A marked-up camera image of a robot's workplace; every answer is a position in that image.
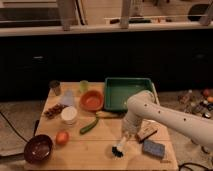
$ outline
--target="green tray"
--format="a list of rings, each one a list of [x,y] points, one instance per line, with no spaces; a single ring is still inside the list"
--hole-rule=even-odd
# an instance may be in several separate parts
[[[149,78],[120,78],[105,79],[104,109],[112,112],[126,112],[127,99],[142,90],[153,92]]]

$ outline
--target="dark red bowl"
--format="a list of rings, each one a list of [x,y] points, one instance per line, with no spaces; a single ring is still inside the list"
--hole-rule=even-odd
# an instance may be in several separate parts
[[[53,142],[47,135],[37,135],[30,139],[24,148],[24,158],[28,163],[44,162],[52,151]]]
[[[103,95],[96,90],[89,90],[81,96],[80,107],[87,111],[98,111],[103,107]]]

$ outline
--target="green vegetable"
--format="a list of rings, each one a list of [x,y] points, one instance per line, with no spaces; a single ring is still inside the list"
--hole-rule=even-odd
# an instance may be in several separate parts
[[[98,121],[99,121],[99,117],[96,115],[96,118],[92,123],[90,123],[89,125],[80,129],[80,134],[85,134],[88,131],[90,131],[92,128],[95,127],[95,125],[98,123]]]

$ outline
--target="white container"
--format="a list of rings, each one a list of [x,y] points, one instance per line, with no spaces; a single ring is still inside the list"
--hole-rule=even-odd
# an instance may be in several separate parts
[[[61,112],[61,119],[64,123],[72,125],[77,121],[77,114],[77,109],[73,106],[69,106]]]

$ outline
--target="blue sponge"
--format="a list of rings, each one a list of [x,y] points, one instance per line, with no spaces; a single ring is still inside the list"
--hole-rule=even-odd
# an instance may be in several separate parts
[[[149,153],[159,158],[163,158],[165,155],[165,145],[155,143],[154,141],[148,139],[144,141],[142,150],[145,153]]]

